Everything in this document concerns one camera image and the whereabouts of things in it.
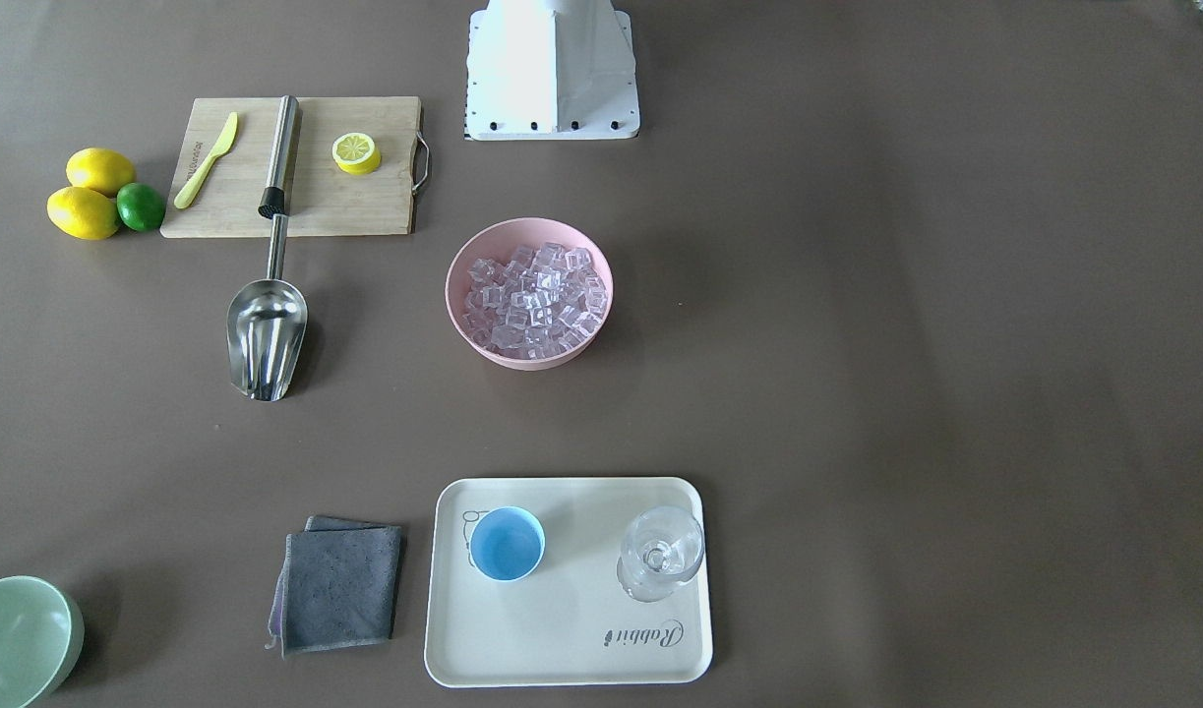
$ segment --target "blue cup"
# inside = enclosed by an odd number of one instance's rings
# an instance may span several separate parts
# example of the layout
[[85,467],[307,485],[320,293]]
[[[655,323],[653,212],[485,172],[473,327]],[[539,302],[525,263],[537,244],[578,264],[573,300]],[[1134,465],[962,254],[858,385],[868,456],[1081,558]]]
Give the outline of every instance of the blue cup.
[[470,559],[493,581],[525,578],[544,557],[544,528],[518,506],[488,511],[470,534]]

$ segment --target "lime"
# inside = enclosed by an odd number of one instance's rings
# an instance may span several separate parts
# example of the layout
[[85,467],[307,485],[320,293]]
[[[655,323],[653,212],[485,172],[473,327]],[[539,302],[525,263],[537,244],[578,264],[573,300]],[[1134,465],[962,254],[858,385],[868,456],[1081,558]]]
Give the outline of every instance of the lime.
[[165,198],[148,184],[132,182],[115,194],[120,221],[132,230],[156,230],[165,222]]
[[381,153],[378,153],[373,138],[362,132],[340,135],[334,141],[331,156],[339,169],[350,175],[367,175],[378,169],[381,162]]
[[63,233],[78,238],[106,238],[120,228],[115,203],[84,186],[65,186],[52,194],[46,214]]
[[67,182],[72,186],[87,186],[107,197],[114,197],[135,175],[129,157],[114,149],[85,148],[67,159]]

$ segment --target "towel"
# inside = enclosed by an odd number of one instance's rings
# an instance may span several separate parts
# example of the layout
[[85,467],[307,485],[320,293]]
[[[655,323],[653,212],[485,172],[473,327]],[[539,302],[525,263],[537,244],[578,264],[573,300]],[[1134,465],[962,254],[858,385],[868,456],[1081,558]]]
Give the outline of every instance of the towel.
[[401,539],[399,526],[309,516],[286,535],[265,649],[282,641],[285,658],[389,641]]

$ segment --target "white tray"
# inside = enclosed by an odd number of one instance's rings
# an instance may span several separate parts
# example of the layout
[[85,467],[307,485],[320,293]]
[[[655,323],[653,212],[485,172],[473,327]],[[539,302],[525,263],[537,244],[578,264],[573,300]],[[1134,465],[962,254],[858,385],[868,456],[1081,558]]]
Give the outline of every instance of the white tray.
[[[715,653],[705,560],[659,602],[628,599],[615,576],[628,522],[659,504],[704,519],[699,493],[681,478],[450,483],[434,511],[426,672],[449,689],[700,677]],[[470,561],[470,530],[498,506],[525,507],[544,526],[544,559],[517,582],[488,579]]]

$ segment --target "black handle grip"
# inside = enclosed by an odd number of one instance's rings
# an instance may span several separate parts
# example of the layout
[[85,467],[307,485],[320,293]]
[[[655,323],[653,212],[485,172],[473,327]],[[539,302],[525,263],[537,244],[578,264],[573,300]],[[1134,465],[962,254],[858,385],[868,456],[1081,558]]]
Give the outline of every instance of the black handle grip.
[[257,210],[263,219],[273,219],[274,214],[286,214],[286,192],[283,192],[280,186],[265,188]]

